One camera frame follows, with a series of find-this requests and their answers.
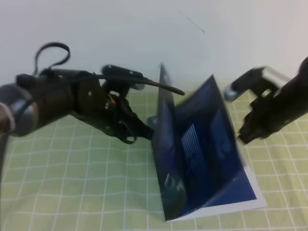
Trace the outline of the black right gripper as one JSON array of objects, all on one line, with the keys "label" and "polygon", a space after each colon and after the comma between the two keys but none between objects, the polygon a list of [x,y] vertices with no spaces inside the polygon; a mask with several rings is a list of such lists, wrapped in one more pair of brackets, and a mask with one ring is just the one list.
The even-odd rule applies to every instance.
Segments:
[{"label": "black right gripper", "polygon": [[250,103],[251,111],[238,132],[238,139],[244,144],[258,138],[265,139],[293,120],[293,87],[288,84],[281,88],[266,85],[264,70],[264,66],[248,70],[223,92],[226,101],[235,101],[247,90],[257,96]]}]

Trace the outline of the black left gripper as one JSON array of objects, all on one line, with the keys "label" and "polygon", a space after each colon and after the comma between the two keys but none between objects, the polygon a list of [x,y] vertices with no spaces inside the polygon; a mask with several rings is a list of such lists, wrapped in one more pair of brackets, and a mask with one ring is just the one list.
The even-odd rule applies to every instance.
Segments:
[{"label": "black left gripper", "polygon": [[100,85],[97,75],[79,71],[73,84],[74,107],[71,115],[126,144],[135,142],[135,135],[152,140],[154,130],[141,121],[137,115],[132,118],[132,127],[119,119],[115,99],[107,92],[127,95],[130,89],[143,90],[146,85],[162,88],[178,95],[185,93],[167,83],[157,83],[143,76],[141,72],[115,65],[105,65],[101,74],[106,77]]}]

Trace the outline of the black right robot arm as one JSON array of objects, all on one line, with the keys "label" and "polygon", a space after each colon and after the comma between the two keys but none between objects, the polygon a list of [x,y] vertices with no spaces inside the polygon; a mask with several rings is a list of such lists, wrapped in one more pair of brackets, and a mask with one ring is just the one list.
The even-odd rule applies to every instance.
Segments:
[{"label": "black right robot arm", "polygon": [[252,68],[225,88],[224,99],[233,102],[247,90],[256,98],[239,129],[238,137],[245,144],[265,139],[307,114],[308,60],[302,61],[292,79],[269,66]]}]

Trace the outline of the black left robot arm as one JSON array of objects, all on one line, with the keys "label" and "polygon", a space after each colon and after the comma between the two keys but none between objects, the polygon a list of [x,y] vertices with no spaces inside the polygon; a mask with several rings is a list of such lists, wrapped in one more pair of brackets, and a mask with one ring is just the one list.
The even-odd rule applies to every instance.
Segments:
[{"label": "black left robot arm", "polygon": [[130,89],[142,90],[145,85],[183,95],[168,83],[114,65],[104,66],[100,74],[51,68],[37,77],[20,74],[0,88],[0,132],[22,137],[71,115],[127,144],[139,137],[150,140],[153,130],[127,100]]}]

